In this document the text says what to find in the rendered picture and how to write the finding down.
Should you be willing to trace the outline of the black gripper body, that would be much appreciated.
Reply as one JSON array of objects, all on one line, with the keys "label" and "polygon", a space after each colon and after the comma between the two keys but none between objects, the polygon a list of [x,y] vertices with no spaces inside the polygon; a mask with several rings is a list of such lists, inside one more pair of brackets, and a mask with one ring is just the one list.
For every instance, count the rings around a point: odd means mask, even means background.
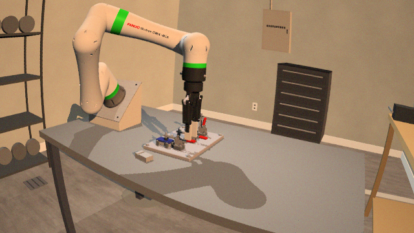
[{"label": "black gripper body", "polygon": [[189,102],[190,105],[193,104],[193,97],[194,96],[199,96],[200,93],[203,89],[203,83],[189,83],[189,82],[184,82],[184,90],[186,91],[186,97],[189,95]]}]

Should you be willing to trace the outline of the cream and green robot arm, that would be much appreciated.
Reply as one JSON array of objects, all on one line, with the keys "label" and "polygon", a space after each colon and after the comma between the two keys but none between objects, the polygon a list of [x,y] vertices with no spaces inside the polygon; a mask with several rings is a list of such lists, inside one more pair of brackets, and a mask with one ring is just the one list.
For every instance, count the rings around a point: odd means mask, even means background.
[{"label": "cream and green robot arm", "polygon": [[175,30],[98,3],[90,8],[72,41],[80,78],[80,106],[89,115],[98,113],[103,104],[116,107],[125,98],[125,89],[108,66],[99,62],[104,32],[148,41],[183,55],[182,80],[189,83],[206,80],[210,42],[204,34]]}]

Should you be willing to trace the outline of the blue rectangular plate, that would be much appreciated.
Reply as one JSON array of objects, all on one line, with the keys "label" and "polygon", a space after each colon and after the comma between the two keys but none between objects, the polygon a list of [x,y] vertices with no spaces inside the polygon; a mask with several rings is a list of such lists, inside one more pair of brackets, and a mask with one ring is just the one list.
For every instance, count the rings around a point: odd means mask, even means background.
[{"label": "blue rectangular plate", "polygon": [[159,140],[159,144],[164,145],[164,146],[165,146],[165,143],[168,143],[168,147],[171,146],[171,142],[174,142],[174,140],[172,139],[164,140],[164,137],[159,137],[156,140]]}]

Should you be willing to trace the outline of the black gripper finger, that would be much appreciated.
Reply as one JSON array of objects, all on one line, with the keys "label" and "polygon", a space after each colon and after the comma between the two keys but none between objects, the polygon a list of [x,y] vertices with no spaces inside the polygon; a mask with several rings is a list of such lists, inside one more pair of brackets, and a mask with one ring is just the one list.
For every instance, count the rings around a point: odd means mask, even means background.
[{"label": "black gripper finger", "polygon": [[193,108],[195,107],[196,96],[193,97],[193,104],[190,105],[189,95],[182,99],[182,123],[185,124],[184,139],[191,140],[191,121],[193,115]]},{"label": "black gripper finger", "polygon": [[193,115],[192,115],[192,127],[191,127],[191,136],[197,137],[197,124],[200,120],[201,116],[201,103],[202,103],[202,95],[196,96],[196,104],[193,108]]}]

